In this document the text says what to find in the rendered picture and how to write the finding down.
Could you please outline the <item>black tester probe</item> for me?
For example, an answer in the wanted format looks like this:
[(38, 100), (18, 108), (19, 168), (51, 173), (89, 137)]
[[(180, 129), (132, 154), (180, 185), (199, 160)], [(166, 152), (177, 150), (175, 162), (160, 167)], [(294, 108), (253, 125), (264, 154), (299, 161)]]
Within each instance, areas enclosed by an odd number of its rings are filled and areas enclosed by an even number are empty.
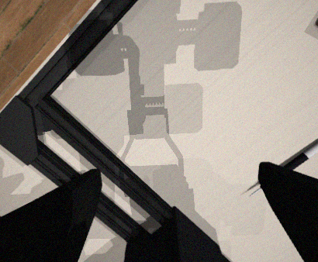
[(289, 163), (287, 163), (284, 167), (287, 167), (288, 169), (296, 169), (299, 165), (307, 161), (309, 158), (314, 156), (316, 153), (318, 153), (318, 142), (313, 144), (310, 148), (302, 152), (299, 156), (297, 156), (295, 159), (291, 160)]

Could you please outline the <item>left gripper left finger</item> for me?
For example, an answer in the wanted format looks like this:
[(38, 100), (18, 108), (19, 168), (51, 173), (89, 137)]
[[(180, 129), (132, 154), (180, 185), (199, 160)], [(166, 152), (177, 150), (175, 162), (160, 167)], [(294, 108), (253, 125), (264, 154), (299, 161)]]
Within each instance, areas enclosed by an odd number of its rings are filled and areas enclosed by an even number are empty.
[(0, 217), (0, 262), (78, 262), (102, 190), (91, 169)]

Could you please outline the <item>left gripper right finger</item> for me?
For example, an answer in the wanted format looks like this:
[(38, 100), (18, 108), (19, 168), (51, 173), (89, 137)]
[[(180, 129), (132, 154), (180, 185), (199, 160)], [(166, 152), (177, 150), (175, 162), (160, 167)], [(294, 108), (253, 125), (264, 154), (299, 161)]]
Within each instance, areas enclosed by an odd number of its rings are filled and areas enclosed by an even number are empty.
[(260, 162), (258, 181), (304, 262), (318, 262), (318, 179)]

